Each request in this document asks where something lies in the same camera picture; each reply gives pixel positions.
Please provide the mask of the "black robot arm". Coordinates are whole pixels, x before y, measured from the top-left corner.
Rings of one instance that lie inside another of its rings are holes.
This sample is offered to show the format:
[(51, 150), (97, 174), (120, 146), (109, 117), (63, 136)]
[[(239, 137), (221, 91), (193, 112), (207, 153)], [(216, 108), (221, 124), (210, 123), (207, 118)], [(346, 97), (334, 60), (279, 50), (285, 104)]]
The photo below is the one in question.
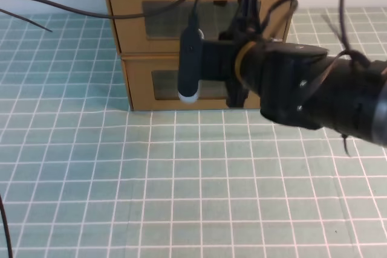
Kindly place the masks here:
[(321, 47), (266, 40), (255, 20), (257, 0), (238, 2), (224, 39), (201, 43), (201, 77), (227, 82), (230, 107), (242, 107), (252, 92), (274, 123), (386, 145), (386, 62), (356, 50), (331, 57)]

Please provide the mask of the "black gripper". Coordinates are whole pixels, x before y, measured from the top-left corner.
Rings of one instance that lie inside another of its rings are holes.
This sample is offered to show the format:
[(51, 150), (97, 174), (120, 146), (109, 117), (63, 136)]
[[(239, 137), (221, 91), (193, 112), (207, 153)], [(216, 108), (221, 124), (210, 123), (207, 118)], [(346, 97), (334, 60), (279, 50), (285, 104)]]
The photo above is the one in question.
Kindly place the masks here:
[(243, 108), (249, 91), (237, 79), (235, 61), (240, 49), (261, 35), (261, 0), (238, 0), (230, 25), (215, 41), (203, 42), (201, 79), (224, 82), (226, 105)]

